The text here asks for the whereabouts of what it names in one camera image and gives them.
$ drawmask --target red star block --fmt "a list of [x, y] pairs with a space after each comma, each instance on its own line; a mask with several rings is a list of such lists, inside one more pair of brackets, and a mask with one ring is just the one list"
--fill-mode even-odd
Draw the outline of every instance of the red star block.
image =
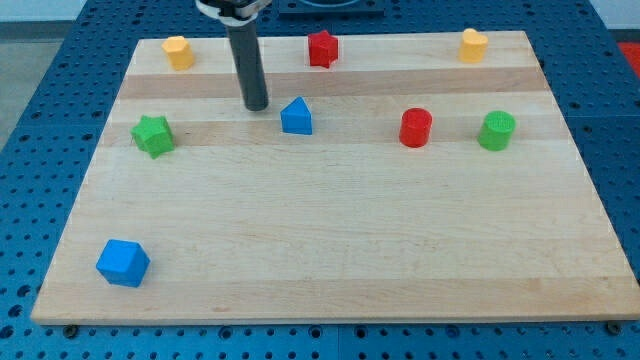
[[309, 34], [309, 59], [311, 66], [324, 66], [327, 69], [338, 59], [338, 38], [327, 30]]

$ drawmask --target blue pentagon block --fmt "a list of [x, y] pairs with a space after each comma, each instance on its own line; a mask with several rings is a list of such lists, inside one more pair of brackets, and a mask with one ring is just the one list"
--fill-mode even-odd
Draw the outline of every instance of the blue pentagon block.
[[96, 269], [110, 284], [138, 287], [149, 262], [137, 242], [111, 239], [102, 250]]
[[311, 111], [302, 97], [297, 97], [280, 112], [282, 131], [289, 134], [311, 135]]

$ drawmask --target toy block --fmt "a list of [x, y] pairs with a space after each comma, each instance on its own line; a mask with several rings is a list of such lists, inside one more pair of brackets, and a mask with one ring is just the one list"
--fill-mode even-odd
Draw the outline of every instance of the toy block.
[[174, 70], [186, 70], [193, 65], [195, 57], [191, 52], [191, 45], [184, 36], [171, 36], [162, 43], [162, 50], [167, 54], [169, 63]]
[[402, 114], [400, 142], [408, 147], [422, 147], [429, 141], [431, 133], [431, 114], [420, 108], [412, 108]]
[[102, 250], [96, 269], [109, 284], [138, 287], [150, 262], [137, 242], [111, 239]]
[[466, 29], [462, 33], [458, 59], [465, 63], [481, 62], [488, 45], [489, 38], [485, 35], [480, 34], [475, 29]]
[[302, 97], [297, 97], [280, 112], [282, 132], [289, 134], [311, 135], [311, 111]]
[[148, 152], [152, 159], [173, 150], [175, 147], [171, 128], [164, 116], [142, 115], [138, 125], [131, 129], [131, 135], [138, 145], [138, 149]]
[[478, 143], [491, 151], [507, 148], [511, 134], [516, 128], [516, 119], [504, 111], [492, 111], [484, 118], [478, 135]]
[[322, 30], [307, 36], [309, 42], [309, 62], [311, 66], [323, 66], [327, 69], [338, 59], [338, 38]]

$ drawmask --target wood grain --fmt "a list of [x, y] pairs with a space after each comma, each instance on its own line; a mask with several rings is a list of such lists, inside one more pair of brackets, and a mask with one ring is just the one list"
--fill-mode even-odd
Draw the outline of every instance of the wood grain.
[[[225, 39], [194, 39], [196, 65], [178, 74], [161, 40], [141, 41], [32, 318], [639, 318], [640, 288], [526, 36], [489, 33], [475, 65], [457, 62], [459, 37], [344, 36], [328, 71], [305, 65], [305, 38], [261, 39], [271, 105], [258, 113], [237, 98]], [[283, 134], [279, 111], [301, 94], [314, 135]], [[420, 149], [397, 139], [409, 107], [434, 117]], [[496, 109], [518, 123], [492, 153], [475, 137]], [[137, 150], [142, 114], [167, 116], [175, 151]], [[140, 288], [95, 271], [109, 238], [146, 249]]]

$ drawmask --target blue pegboard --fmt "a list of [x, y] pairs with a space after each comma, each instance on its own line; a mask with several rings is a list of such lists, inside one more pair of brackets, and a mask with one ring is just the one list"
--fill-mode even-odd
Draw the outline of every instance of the blue pegboard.
[[[261, 35], [525, 30], [636, 276], [640, 83], [586, 0], [385, 0], [384, 16], [258, 18]], [[29, 320], [140, 38], [222, 36], [193, 1], [89, 0], [0, 156], [0, 359], [640, 358], [640, 323], [117, 328]]]

